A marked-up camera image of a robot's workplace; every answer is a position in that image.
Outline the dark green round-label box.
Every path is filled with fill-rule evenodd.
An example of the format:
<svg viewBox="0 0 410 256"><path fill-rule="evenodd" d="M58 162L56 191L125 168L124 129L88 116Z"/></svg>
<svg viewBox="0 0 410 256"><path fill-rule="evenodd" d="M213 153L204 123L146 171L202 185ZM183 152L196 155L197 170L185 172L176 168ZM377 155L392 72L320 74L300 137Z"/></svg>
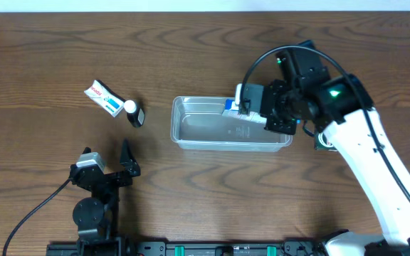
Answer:
<svg viewBox="0 0 410 256"><path fill-rule="evenodd" d="M314 149L316 151L337 151L323 133L315 133Z"/></svg>

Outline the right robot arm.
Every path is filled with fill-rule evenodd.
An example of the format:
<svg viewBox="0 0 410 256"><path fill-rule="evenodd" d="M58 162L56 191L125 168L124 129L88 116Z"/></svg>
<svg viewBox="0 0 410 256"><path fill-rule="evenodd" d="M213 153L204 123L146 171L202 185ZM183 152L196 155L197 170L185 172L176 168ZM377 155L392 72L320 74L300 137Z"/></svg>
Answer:
<svg viewBox="0 0 410 256"><path fill-rule="evenodd" d="M312 41L271 50L283 74L259 89L241 89L240 110L257 112L270 132L294 134L312 122L347 162L371 203L380 235L336 232L319 245L324 255L410 255L410 173L392 147L361 82L345 69L331 78L335 60Z"/></svg>

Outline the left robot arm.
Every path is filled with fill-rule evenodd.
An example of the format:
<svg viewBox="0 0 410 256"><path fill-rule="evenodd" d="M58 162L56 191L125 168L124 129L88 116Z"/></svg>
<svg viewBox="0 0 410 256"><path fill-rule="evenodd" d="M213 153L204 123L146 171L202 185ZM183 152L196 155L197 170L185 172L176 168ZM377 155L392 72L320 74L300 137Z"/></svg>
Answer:
<svg viewBox="0 0 410 256"><path fill-rule="evenodd" d="M70 167L72 184L91 193L73 210L73 221L81 240L106 240L116 233L119 189L132 185L132 179L141 174L127 139L122 143L120 165L123 170L106 174L101 155L87 147Z"/></svg>

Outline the blue white medicine box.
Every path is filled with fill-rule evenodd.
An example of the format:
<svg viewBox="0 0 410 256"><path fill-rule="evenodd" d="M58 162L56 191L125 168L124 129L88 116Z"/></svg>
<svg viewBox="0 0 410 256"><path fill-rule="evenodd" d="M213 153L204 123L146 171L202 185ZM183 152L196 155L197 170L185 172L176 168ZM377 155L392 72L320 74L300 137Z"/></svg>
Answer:
<svg viewBox="0 0 410 256"><path fill-rule="evenodd" d="M234 99L228 98L224 104L224 110L222 112L223 117L230 117L247 122L253 122L257 124L266 124L267 119L260 116L257 112L249 112L249 114L240 114L238 112L238 106Z"/></svg>

